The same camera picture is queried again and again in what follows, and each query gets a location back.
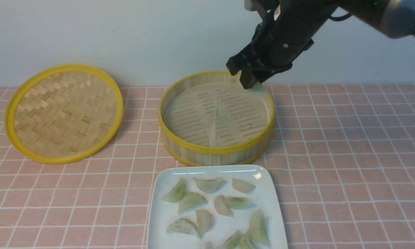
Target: square plate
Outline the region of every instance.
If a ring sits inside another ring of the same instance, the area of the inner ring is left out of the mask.
[[[193,178],[212,179],[223,178],[222,186],[213,194],[205,194],[199,190]],[[177,214],[178,203],[168,203],[161,200],[183,178],[186,183],[186,191],[198,192],[203,195],[208,204],[190,211],[181,216]],[[232,188],[231,178],[241,179],[256,186],[250,194],[242,194]],[[245,210],[233,210],[234,217],[221,216],[214,208],[214,199],[224,196],[246,197],[255,205]],[[286,231],[283,223],[280,204],[275,192],[274,183],[269,172],[258,165],[228,165],[205,167],[180,167],[167,169],[161,172],[152,193],[151,210],[149,212],[147,249],[199,249],[207,241],[214,247],[223,244],[236,230],[245,233],[249,228],[251,214],[258,208],[263,210],[266,217],[266,229],[271,245],[269,247],[258,244],[260,249],[287,249]],[[213,216],[212,228],[206,232],[202,239],[186,234],[167,234],[169,224],[179,218],[187,218],[195,223],[195,210],[206,209]]]

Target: raw dumpling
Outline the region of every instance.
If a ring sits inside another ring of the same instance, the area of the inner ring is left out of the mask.
[[[220,249],[235,249],[240,243],[241,233],[236,231],[234,235],[230,236],[220,247]]]
[[[206,244],[204,244],[201,249],[214,249],[214,245],[211,242],[206,242]]]
[[[255,211],[255,213],[253,213],[250,217],[248,233],[252,240],[265,246],[269,245],[269,238],[267,238],[266,233],[266,222],[261,209]]]
[[[250,239],[249,234],[245,234],[241,236],[240,239],[240,249],[255,249],[255,246],[252,243],[252,240]]]
[[[184,184],[184,181],[180,178],[176,186],[162,198],[162,201],[179,202],[184,197],[185,193],[186,185]]]
[[[195,216],[197,217],[198,233],[202,237],[212,227],[212,215],[207,210],[197,210]]]
[[[232,209],[247,208],[252,202],[243,197],[226,197],[226,204]]]
[[[208,193],[208,194],[212,194],[215,191],[217,191],[221,184],[220,178],[211,179],[211,180],[200,180],[200,179],[194,178],[194,180],[195,180],[195,185],[197,185],[197,188],[199,188],[201,191]]]
[[[219,195],[217,198],[215,198],[214,207],[215,207],[215,210],[217,210],[217,213],[220,215],[230,216],[230,217],[234,216],[234,213],[231,211],[229,206],[226,204],[224,195]]]
[[[232,187],[243,194],[249,194],[255,189],[255,185],[235,178],[232,178]]]
[[[201,194],[190,192],[186,194],[178,205],[178,214],[184,213],[186,210],[195,208],[198,205],[207,204],[208,201]]]
[[[197,231],[197,226],[192,223],[188,219],[180,218],[176,221],[174,221],[171,225],[168,226],[166,229],[166,233],[184,233],[189,235],[194,235],[200,238],[200,235]]]

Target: robotic arm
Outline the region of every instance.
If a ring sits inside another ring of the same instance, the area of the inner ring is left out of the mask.
[[[348,14],[332,17],[338,7]],[[245,0],[245,8],[257,11],[262,22],[250,44],[226,63],[231,75],[242,71],[245,89],[291,69],[328,19],[353,15],[390,38],[415,36],[415,0]]]

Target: woven bamboo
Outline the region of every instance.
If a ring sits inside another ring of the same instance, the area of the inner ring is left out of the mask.
[[[163,96],[159,120],[170,154],[187,166],[248,164],[269,145],[274,102],[226,72],[189,76]]]
[[[98,151],[121,118],[122,97],[109,75],[86,65],[64,65],[25,82],[8,106],[5,123],[18,150],[57,164]]]

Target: yellow rim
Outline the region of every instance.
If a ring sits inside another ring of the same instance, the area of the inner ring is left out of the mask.
[[[261,150],[261,152],[259,152],[256,156],[254,156],[253,158],[246,160],[244,162],[241,163],[237,163],[237,164],[251,164],[253,162],[255,162],[265,151],[266,149],[269,147],[269,143],[267,143],[267,145],[265,145],[264,149]],[[177,161],[181,162],[182,164],[186,165],[186,166],[190,166],[190,167],[198,167],[198,166],[203,166],[203,165],[198,165],[198,164],[194,164],[190,161],[186,161],[185,159],[179,157],[177,154],[174,153],[174,151],[172,151],[167,144],[165,144],[165,148],[166,150],[169,152],[169,154],[171,154],[171,156],[173,158],[175,158]]]
[[[174,135],[165,125],[163,118],[162,118],[162,104],[163,104],[163,99],[165,99],[165,97],[168,95],[169,91],[174,88],[175,86],[179,85],[181,82],[195,77],[195,76],[199,76],[202,74],[229,74],[229,72],[226,71],[209,71],[209,72],[201,72],[198,74],[192,74],[190,76],[184,77],[183,79],[177,81],[176,83],[174,83],[172,86],[170,86],[168,88],[168,90],[166,90],[165,94],[163,95],[162,99],[160,100],[160,104],[158,106],[158,121],[160,123],[160,127],[162,128],[162,132],[164,132],[166,134],[166,136],[169,137],[170,140],[174,141],[176,144],[178,144],[181,147],[187,148],[188,150],[191,150],[193,152],[197,152],[197,153],[202,153],[202,154],[214,154],[214,155],[218,155],[218,154],[229,154],[229,153],[235,153],[238,151],[242,151],[244,149],[247,149],[253,145],[258,144],[258,142],[261,141],[261,139],[263,139],[264,137],[266,137],[267,133],[271,131],[273,124],[274,124],[274,118],[275,118],[275,106],[274,106],[274,100],[272,99],[272,96],[270,95],[270,93],[268,93],[270,102],[271,102],[271,106],[273,107],[271,110],[271,119],[268,123],[268,125],[265,127],[264,131],[259,134],[258,136],[254,137],[251,140],[248,140],[244,143],[238,144],[238,145],[233,145],[233,146],[227,146],[227,147],[209,147],[209,146],[202,146],[202,145],[195,145],[192,143],[189,143],[185,140],[182,140],[181,138],[177,137],[176,135]]]
[[[95,76],[100,77],[103,79],[114,91],[114,94],[116,95],[117,99],[117,113],[116,113],[116,120],[114,122],[114,125],[111,127],[109,132],[103,137],[103,139],[97,143],[94,147],[89,148],[88,150],[82,151],[80,153],[77,153],[73,156],[68,157],[45,157],[37,155],[31,151],[29,151],[17,138],[17,134],[15,133],[14,124],[13,124],[13,117],[15,115],[15,110],[17,109],[17,106],[25,93],[31,89],[34,85],[39,83],[41,80],[45,79],[46,77],[49,77],[54,74],[59,74],[63,72],[68,71],[81,71],[86,72],[89,74],[93,74]],[[44,163],[44,164],[66,164],[66,163],[72,163],[81,159],[84,159],[97,151],[99,151],[103,146],[105,146],[112,137],[116,134],[123,118],[123,97],[120,92],[119,87],[117,86],[117,83],[109,76],[107,73],[103,72],[102,70],[87,66],[87,65],[81,65],[81,64],[66,64],[66,65],[60,65],[55,66],[52,68],[48,68],[31,78],[29,78],[21,87],[18,88],[18,90],[14,93],[11,100],[9,101],[9,104],[6,108],[5,112],[5,120],[4,120],[4,126],[6,130],[6,134],[11,141],[11,143],[14,145],[14,147],[23,153],[25,156],[31,158],[34,161]]]

